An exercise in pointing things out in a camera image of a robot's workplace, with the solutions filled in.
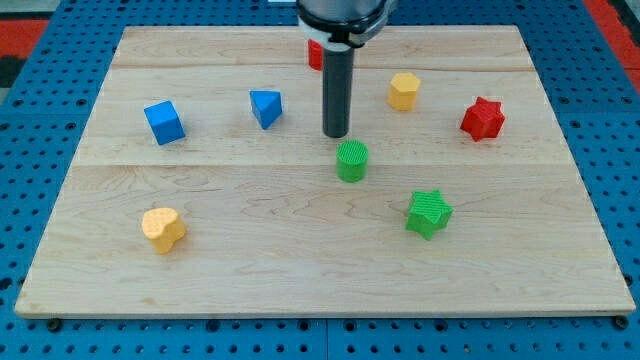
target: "wooden board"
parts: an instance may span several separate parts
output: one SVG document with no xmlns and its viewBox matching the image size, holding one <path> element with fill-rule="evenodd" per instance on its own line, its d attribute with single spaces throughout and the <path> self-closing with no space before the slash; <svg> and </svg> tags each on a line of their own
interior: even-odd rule
<svg viewBox="0 0 640 360">
<path fill-rule="evenodd" d="M 297 28 L 128 28 L 16 311 L 35 318 L 502 317 L 635 308 L 515 27 L 387 27 L 357 53 L 356 184 L 321 132 L 321 74 Z M 416 109 L 385 99 L 422 79 Z M 250 89 L 282 91 L 263 131 Z M 476 96 L 499 138 L 459 130 Z M 170 99 L 187 137 L 157 146 L 143 107 Z M 404 229 L 411 191 L 455 208 L 432 241 Z M 140 221 L 176 208 L 156 255 Z"/>
</svg>

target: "plastic block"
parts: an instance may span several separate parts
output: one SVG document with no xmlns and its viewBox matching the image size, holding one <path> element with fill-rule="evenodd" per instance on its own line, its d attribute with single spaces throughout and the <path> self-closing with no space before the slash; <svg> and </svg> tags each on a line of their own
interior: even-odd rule
<svg viewBox="0 0 640 360">
<path fill-rule="evenodd" d="M 282 98 L 278 91 L 249 91 L 251 110 L 263 130 L 267 130 L 282 115 Z"/>
<path fill-rule="evenodd" d="M 164 145 L 185 136 L 180 118 L 178 118 L 178 113 L 176 113 L 171 101 L 149 106 L 144 109 L 144 113 L 158 145 Z"/>
<path fill-rule="evenodd" d="M 314 70 L 322 70 L 322 45 L 309 39 L 307 41 L 307 52 L 309 54 L 309 66 Z"/>
<path fill-rule="evenodd" d="M 391 79 L 387 102 L 400 111 L 412 110 L 420 88 L 420 79 L 413 73 L 398 73 Z"/>
<path fill-rule="evenodd" d="M 430 240 L 433 233 L 447 227 L 453 208 L 442 198 L 440 190 L 429 193 L 415 190 L 409 204 L 406 229 Z"/>
<path fill-rule="evenodd" d="M 476 103 L 467 109 L 460 129 L 471 134 L 473 141 L 498 137 L 505 120 L 501 106 L 499 101 L 478 97 Z"/>
<path fill-rule="evenodd" d="M 345 182 L 358 182 L 367 174 L 369 150 L 358 140 L 347 140 L 338 146 L 336 173 Z"/>
<path fill-rule="evenodd" d="M 187 230 L 176 210 L 157 208 L 142 216 L 142 232 L 158 254 L 166 254 Z"/>
</svg>

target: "yellow hexagon block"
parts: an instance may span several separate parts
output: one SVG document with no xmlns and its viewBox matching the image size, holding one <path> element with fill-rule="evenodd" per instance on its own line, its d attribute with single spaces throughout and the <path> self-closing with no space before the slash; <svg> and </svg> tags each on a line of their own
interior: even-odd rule
<svg viewBox="0 0 640 360">
<path fill-rule="evenodd" d="M 418 96 L 420 79 L 413 73 L 398 73 L 391 79 L 387 102 L 400 111 L 413 109 Z"/>
<path fill-rule="evenodd" d="M 142 232 L 158 254 L 166 254 L 176 241 L 182 239 L 187 230 L 176 210 L 157 208 L 145 212 L 142 216 Z"/>
</svg>

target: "blue block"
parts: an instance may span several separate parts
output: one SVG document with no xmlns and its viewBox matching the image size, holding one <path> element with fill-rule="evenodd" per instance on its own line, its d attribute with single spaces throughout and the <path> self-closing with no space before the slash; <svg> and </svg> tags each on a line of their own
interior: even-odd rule
<svg viewBox="0 0 640 360">
<path fill-rule="evenodd" d="M 144 113 L 158 145 L 164 145 L 185 136 L 180 118 L 171 101 L 149 106 L 144 109 Z"/>
<path fill-rule="evenodd" d="M 282 99 L 278 91 L 249 91 L 251 110 L 263 130 L 267 130 L 282 115 Z"/>
</svg>

